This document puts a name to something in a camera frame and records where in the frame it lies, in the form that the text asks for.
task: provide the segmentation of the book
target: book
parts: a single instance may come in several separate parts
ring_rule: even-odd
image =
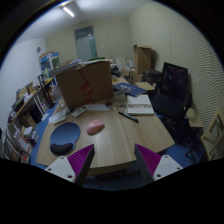
[[[154,110],[147,95],[128,96],[127,113],[130,115],[153,115]]]
[[[124,91],[125,93],[127,93],[127,95],[133,96],[133,97],[137,97],[143,93],[146,93],[147,90],[139,88],[137,86],[128,84],[128,83],[119,83],[113,86],[114,89],[116,90],[120,90],[120,91]]]

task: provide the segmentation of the blue mouse pad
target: blue mouse pad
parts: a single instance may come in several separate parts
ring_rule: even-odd
[[[50,151],[57,156],[70,153],[75,148],[80,132],[79,126],[72,122],[58,126],[51,134]]]

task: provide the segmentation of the desk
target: desk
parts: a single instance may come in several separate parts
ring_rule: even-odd
[[[105,103],[108,100],[113,103],[113,98],[96,103]],[[61,108],[58,105],[54,114],[63,109],[64,107]],[[99,133],[89,136],[86,126],[96,119],[103,120],[105,127]],[[135,123],[119,115],[113,108],[110,111],[86,111],[78,118],[68,114],[64,122],[74,122],[79,125],[81,135],[76,142],[75,150],[67,156],[94,144],[95,156],[88,175],[97,175],[127,168],[130,162],[136,160],[134,156],[135,143],[154,152],[160,152],[174,145],[172,137],[156,115],[138,116],[138,119],[139,123]],[[51,133],[60,124],[47,125],[37,153],[36,163],[48,166],[58,158],[50,152],[49,147]]]
[[[155,90],[155,87],[151,86],[148,82],[136,82],[135,85],[147,91]]]
[[[119,84],[119,83],[122,83],[122,82],[128,83],[123,77],[117,78],[117,81],[115,81],[115,80],[112,79],[112,84],[113,85],[116,85],[116,84]]]

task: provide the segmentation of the door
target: door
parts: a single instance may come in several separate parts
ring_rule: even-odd
[[[90,59],[97,58],[93,27],[87,27],[75,31],[75,39],[79,59],[82,61],[89,61]]]

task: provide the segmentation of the cardboard box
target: cardboard box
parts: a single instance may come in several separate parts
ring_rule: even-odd
[[[32,126],[33,129],[35,129],[36,127],[36,122],[33,120],[33,118],[30,116],[30,113],[27,112],[27,113],[23,113],[20,118],[20,123],[22,125],[24,125],[25,127],[30,127]]]
[[[56,76],[68,108],[113,97],[110,62],[88,62]]]
[[[137,74],[136,71],[130,71],[130,78],[129,78],[129,82],[132,85],[135,85],[136,82],[141,82],[142,81],[142,75],[141,74]]]
[[[151,68],[151,47],[148,45],[134,45],[135,71],[143,75],[144,70]]]
[[[27,85],[27,89],[28,89],[28,93],[32,93],[34,91],[34,88],[33,88],[33,82],[31,82],[29,85]]]
[[[126,70],[126,69],[122,69],[122,75],[124,75],[126,77],[129,77],[130,71],[129,70]]]

